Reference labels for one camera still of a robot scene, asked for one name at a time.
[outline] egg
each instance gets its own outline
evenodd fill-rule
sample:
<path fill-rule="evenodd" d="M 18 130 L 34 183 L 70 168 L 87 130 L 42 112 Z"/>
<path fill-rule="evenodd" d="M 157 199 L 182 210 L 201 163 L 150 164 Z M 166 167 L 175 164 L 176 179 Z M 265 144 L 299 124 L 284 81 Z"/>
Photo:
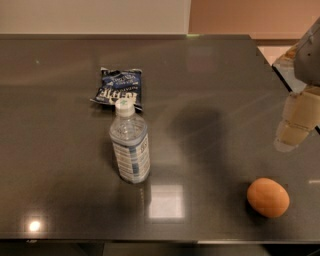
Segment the egg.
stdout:
<path fill-rule="evenodd" d="M 287 191 L 267 178 L 257 179 L 249 186 L 247 199 L 253 209 L 267 218 L 280 217 L 290 204 Z"/>

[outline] plastic bottle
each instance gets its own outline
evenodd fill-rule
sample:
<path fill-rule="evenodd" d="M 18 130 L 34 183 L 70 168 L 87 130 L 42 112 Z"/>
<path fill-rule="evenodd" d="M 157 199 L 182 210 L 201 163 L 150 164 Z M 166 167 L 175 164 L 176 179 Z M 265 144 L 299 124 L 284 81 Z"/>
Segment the plastic bottle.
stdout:
<path fill-rule="evenodd" d="M 148 127 L 135 113 L 131 99 L 117 100 L 116 119 L 110 127 L 110 137 L 120 176 L 130 182 L 144 181 L 150 172 Z"/>

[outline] glossy table surface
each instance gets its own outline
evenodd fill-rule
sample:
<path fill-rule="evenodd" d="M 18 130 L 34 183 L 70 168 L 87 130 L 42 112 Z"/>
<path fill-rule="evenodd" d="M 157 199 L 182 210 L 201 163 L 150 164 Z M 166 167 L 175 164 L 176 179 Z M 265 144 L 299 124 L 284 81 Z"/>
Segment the glossy table surface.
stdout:
<path fill-rule="evenodd" d="M 320 138 L 274 148 L 288 92 L 248 36 L 2 37 L 0 56 L 1 239 L 320 241 Z M 143 71 L 143 184 L 119 178 L 114 111 L 89 101 L 102 66 Z M 259 177 L 285 215 L 248 205 Z"/>

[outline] white bottle cap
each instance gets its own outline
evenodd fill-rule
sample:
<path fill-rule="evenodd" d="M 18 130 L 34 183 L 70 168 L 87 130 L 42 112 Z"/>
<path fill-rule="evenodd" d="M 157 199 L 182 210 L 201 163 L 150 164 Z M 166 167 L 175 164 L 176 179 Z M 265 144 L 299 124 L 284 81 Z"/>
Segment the white bottle cap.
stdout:
<path fill-rule="evenodd" d="M 116 114 L 121 117 L 128 117 L 135 113 L 131 99 L 121 98 L 116 101 Z"/>

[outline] blue snack bag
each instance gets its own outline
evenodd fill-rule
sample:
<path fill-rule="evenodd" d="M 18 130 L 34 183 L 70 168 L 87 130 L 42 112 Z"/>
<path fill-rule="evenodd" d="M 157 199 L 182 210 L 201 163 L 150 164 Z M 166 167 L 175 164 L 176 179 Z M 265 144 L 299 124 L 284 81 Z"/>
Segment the blue snack bag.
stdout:
<path fill-rule="evenodd" d="M 130 98 L 133 100 L 135 108 L 142 110 L 141 73 L 140 69 L 119 71 L 101 68 L 102 85 L 91 101 L 115 105 L 119 98 Z"/>

